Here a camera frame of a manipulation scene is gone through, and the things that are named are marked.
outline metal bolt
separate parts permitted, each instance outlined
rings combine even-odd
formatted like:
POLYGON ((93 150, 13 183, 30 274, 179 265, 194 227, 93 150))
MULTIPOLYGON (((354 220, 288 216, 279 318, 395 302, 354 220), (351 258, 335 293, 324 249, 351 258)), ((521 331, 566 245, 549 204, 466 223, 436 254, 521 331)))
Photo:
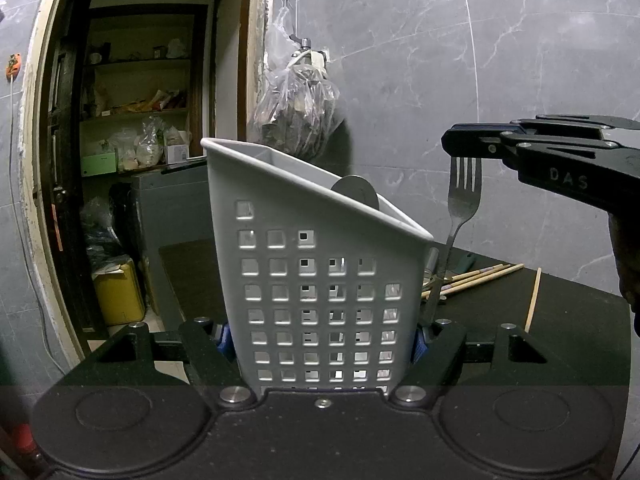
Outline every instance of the metal bolt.
POLYGON ((427 396, 427 392, 420 386, 398 386, 394 390, 396 399, 402 402, 420 402, 427 396))
POLYGON ((316 400, 316 402, 314 402, 316 408, 320 408, 321 410, 324 410, 325 408, 328 408, 329 406, 331 406, 333 404, 332 401, 330 401, 329 399, 318 399, 316 400))
POLYGON ((251 391, 244 386, 227 386, 220 390, 220 400, 229 404, 242 404, 251 399, 251 391))

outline white plastic basket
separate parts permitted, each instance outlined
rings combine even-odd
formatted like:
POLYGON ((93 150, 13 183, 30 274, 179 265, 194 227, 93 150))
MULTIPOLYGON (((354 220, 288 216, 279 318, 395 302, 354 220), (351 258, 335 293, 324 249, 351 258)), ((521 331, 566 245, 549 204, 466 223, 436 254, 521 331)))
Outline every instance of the white plastic basket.
POLYGON ((223 295, 243 379, 374 388, 401 380, 431 234, 387 200, 258 144, 203 139, 223 295))

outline fork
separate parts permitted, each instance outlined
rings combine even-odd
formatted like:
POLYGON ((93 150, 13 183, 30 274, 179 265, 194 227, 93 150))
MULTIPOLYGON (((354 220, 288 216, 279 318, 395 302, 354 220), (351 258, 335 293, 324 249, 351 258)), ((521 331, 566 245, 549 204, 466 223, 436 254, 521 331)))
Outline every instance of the fork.
POLYGON ((449 264, 449 253, 460 228, 478 211, 480 195, 482 193, 482 159, 451 157, 451 169, 449 171, 449 216, 451 218, 451 231, 447 238, 447 244, 442 251, 440 265, 436 280, 431 289, 424 317, 428 328, 435 317, 436 308, 440 299, 440 290, 444 282, 444 274, 449 264))

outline basket rim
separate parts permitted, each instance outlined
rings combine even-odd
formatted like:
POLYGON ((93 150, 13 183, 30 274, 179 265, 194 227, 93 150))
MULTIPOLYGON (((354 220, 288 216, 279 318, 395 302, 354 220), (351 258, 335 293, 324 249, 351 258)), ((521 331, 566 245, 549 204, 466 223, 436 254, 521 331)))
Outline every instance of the basket rim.
MULTIPOLYGON (((361 214, 364 214, 368 217, 370 217, 373 220, 376 220, 378 222, 381 222, 383 224, 386 224, 387 226, 395 229, 395 230, 399 230, 404 232, 405 234, 418 238, 418 240, 420 240, 421 242, 432 242, 433 241, 433 235, 427 231, 427 229, 423 228, 420 224, 418 224, 415 220, 413 220, 411 217, 409 217, 408 215, 406 215, 404 212, 402 212, 400 209, 398 209, 396 206, 394 206, 391 202, 389 202, 386 198, 384 198, 383 196, 381 196, 379 193, 376 192, 378 199, 382 200, 385 202, 385 205, 389 206, 391 209, 394 210, 394 212, 396 214, 398 214, 398 216, 402 217, 401 219, 397 219, 397 218, 393 218, 381 211, 378 211, 377 209, 373 209, 372 207, 365 205, 361 202, 358 202, 357 200, 354 200, 353 198, 349 198, 347 196, 344 196, 336 191, 333 191, 331 189, 327 189, 323 186, 320 186, 319 184, 316 184, 315 182, 311 182, 309 180, 307 180, 306 178, 303 178, 301 176, 296 175, 295 173, 291 173, 289 171, 286 170, 281 170, 280 168, 274 166, 273 164, 269 164, 263 160, 258 160, 252 156, 246 155, 244 153, 238 152, 232 148, 230 148, 229 146, 235 146, 235 145, 247 145, 247 144, 252 144, 252 142, 241 142, 239 140, 229 140, 229 139, 215 139, 213 137, 205 137, 200 141, 200 144, 202 145, 202 147, 207 151, 207 155, 209 152, 217 152, 220 155, 226 156, 228 158, 233 158, 235 160, 238 160, 239 162, 243 162, 245 164, 249 164, 251 166, 255 166, 256 168, 259 168, 260 170, 266 171, 267 173, 281 179, 281 180, 287 180, 289 182, 294 182, 297 186, 303 187, 306 190, 308 190, 309 192, 315 193, 315 194, 319 194, 321 196, 324 196, 326 198, 329 198, 331 200, 334 200, 336 202, 341 203, 344 206, 347 206, 349 208, 355 209, 357 211, 359 211, 361 214)), ((278 154, 278 156, 283 156, 285 158, 290 158, 291 160, 295 161, 296 163, 302 163, 302 164, 307 164, 311 167, 314 168, 314 170, 316 171, 321 171, 323 173, 329 174, 331 176, 335 176, 336 178, 340 178, 338 175, 333 174, 329 171, 323 170, 321 168, 318 168, 316 166, 313 166, 312 164, 309 164, 308 162, 304 162, 302 160, 299 160, 293 156, 287 155, 286 153, 282 153, 279 152, 278 150, 275 150, 273 148, 270 148, 269 146, 263 146, 262 144, 255 144, 253 143, 254 146, 259 146, 260 148, 263 148, 265 150, 270 150, 271 152, 275 152, 278 154)))

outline yellow bin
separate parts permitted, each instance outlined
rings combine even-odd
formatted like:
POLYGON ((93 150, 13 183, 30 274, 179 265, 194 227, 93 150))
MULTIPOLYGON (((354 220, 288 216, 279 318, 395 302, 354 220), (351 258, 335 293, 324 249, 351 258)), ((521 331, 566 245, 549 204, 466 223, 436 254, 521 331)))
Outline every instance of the yellow bin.
POLYGON ((119 268, 94 277, 98 304, 108 326, 142 321, 145 308, 138 286, 133 260, 119 268))

